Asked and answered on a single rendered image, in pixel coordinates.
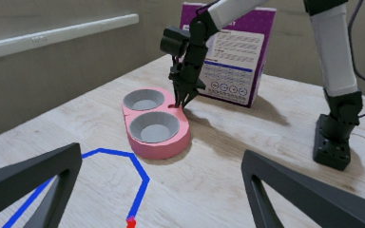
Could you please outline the blue tape outline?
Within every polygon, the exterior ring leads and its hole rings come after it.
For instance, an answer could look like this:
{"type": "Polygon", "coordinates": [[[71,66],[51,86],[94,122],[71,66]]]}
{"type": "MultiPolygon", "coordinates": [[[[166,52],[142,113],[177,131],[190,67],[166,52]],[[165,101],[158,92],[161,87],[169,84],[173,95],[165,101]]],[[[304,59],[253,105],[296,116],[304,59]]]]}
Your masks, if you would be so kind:
{"type": "MultiPolygon", "coordinates": [[[[135,216],[137,214],[137,211],[138,211],[141,201],[143,199],[144,192],[149,183],[150,178],[145,173],[143,167],[137,160],[134,153],[105,149],[105,148],[97,148],[95,150],[92,150],[90,152],[83,154],[82,158],[86,158],[86,157],[96,154],[98,152],[129,157],[131,159],[132,163],[134,164],[135,168],[137,169],[138,173],[140,174],[141,178],[143,179],[142,184],[139,188],[139,191],[136,195],[136,198],[134,199],[133,204],[132,204],[130,211],[126,218],[126,223],[127,223],[126,228],[135,228],[135,225],[136,225],[135,216]]],[[[10,228],[13,225],[13,223],[16,220],[18,220],[19,217],[26,211],[26,209],[31,205],[31,203],[38,197],[38,195],[44,190],[44,188],[50,183],[51,180],[49,180],[48,182],[46,182],[45,184],[43,184],[42,186],[37,188],[2,228],[10,228]]]]}

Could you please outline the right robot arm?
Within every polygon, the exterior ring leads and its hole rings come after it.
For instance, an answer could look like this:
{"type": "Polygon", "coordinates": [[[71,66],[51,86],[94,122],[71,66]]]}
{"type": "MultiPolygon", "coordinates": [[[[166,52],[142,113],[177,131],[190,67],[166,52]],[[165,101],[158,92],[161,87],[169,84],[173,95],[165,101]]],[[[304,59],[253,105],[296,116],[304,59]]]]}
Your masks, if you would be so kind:
{"type": "MultiPolygon", "coordinates": [[[[178,58],[184,56],[187,64],[194,67],[202,66],[209,38],[267,1],[220,0],[193,18],[189,31],[173,26],[165,28],[160,50],[178,58]]],[[[358,113],[363,108],[346,25],[345,3],[348,1],[303,0],[305,11],[312,16],[310,21],[323,75],[322,88],[331,111],[329,115],[318,117],[316,154],[344,165],[351,162],[350,134],[360,125],[358,113]]]]}

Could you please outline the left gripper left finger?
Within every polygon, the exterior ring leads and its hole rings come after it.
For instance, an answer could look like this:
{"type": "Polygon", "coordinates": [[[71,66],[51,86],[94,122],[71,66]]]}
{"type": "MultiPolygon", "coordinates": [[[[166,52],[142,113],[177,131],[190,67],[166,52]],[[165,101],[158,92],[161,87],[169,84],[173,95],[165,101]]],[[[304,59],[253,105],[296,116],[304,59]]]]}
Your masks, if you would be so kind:
{"type": "Polygon", "coordinates": [[[57,175],[23,228],[58,228],[82,163],[81,146],[73,142],[0,167],[0,213],[57,175]]]}

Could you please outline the grey steel bowl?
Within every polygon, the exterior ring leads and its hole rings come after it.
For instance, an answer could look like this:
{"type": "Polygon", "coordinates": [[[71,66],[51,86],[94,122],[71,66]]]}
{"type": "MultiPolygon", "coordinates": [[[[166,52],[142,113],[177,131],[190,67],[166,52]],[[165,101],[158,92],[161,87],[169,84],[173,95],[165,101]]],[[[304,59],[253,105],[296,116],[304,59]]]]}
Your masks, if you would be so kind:
{"type": "Polygon", "coordinates": [[[149,111],[134,118],[129,134],[142,143],[161,143],[174,137],[180,129],[179,120],[164,111],[149,111]],[[132,134],[131,134],[132,133],[132,134]]]}
{"type": "Polygon", "coordinates": [[[164,95],[155,89],[138,89],[126,94],[123,105],[132,110],[144,111],[160,106],[164,102],[164,95]]]}

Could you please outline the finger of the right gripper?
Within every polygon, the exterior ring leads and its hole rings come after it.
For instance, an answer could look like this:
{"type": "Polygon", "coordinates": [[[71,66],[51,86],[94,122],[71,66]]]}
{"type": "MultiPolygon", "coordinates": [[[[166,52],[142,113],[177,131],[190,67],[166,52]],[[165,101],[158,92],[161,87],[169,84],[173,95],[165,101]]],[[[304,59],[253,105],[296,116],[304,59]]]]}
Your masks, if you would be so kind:
{"type": "Polygon", "coordinates": [[[183,99],[182,99],[182,103],[181,103],[181,105],[182,105],[182,109],[184,109],[184,107],[190,102],[190,101],[192,101],[196,96],[198,96],[198,94],[197,93],[190,93],[190,92],[185,92],[185,95],[184,95],[184,97],[183,97],[183,99]],[[187,99],[185,99],[186,98],[186,96],[187,96],[187,94],[189,94],[189,96],[188,96],[188,98],[187,99]]]}
{"type": "Polygon", "coordinates": [[[173,88],[174,88],[174,94],[175,94],[175,107],[177,108],[177,107],[179,107],[180,103],[182,102],[185,92],[177,91],[174,86],[173,86],[173,88]]]}

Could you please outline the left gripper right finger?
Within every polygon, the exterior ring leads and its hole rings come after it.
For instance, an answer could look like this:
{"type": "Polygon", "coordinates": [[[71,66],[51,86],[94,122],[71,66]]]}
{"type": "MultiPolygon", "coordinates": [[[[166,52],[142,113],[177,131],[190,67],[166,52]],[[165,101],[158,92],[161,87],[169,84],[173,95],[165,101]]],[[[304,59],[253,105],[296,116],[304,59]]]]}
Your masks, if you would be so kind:
{"type": "Polygon", "coordinates": [[[365,228],[365,199],[313,179],[250,149],[240,171],[256,228],[285,228],[264,181],[321,228],[365,228]]]}

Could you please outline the pink pet feeder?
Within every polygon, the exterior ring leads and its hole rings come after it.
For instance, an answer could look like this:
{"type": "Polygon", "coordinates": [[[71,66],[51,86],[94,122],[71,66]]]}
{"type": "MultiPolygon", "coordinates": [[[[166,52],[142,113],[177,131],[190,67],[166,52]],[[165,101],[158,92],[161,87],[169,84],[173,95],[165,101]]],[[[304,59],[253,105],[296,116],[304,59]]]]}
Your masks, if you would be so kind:
{"type": "Polygon", "coordinates": [[[151,160],[169,159],[173,156],[180,154],[188,146],[190,139],[189,124],[186,117],[183,114],[183,106],[180,104],[179,107],[176,108],[175,99],[167,90],[158,87],[142,87],[138,89],[147,89],[147,88],[161,91],[162,94],[164,95],[164,102],[156,108],[144,111],[129,109],[125,107],[122,102],[123,115],[125,120],[125,129],[128,137],[128,142],[133,152],[135,152],[142,158],[147,158],[151,160]],[[132,138],[132,136],[129,134],[128,131],[129,124],[137,116],[149,111],[164,111],[174,115],[180,122],[180,129],[178,133],[167,141],[157,142],[157,143],[139,142],[134,138],[132,138]]]}

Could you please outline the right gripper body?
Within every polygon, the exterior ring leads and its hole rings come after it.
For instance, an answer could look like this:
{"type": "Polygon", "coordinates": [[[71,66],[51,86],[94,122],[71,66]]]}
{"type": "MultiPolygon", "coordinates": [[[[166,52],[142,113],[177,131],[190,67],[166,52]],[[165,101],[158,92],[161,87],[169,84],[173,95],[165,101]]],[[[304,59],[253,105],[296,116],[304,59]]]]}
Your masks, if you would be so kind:
{"type": "Polygon", "coordinates": [[[175,66],[180,66],[181,71],[177,70],[177,74],[169,73],[169,80],[173,81],[173,86],[177,91],[180,92],[190,92],[190,93],[199,93],[197,88],[201,88],[205,90],[206,85],[199,78],[202,66],[194,67],[193,64],[187,64],[185,60],[179,62],[178,64],[174,64],[175,66]]]}

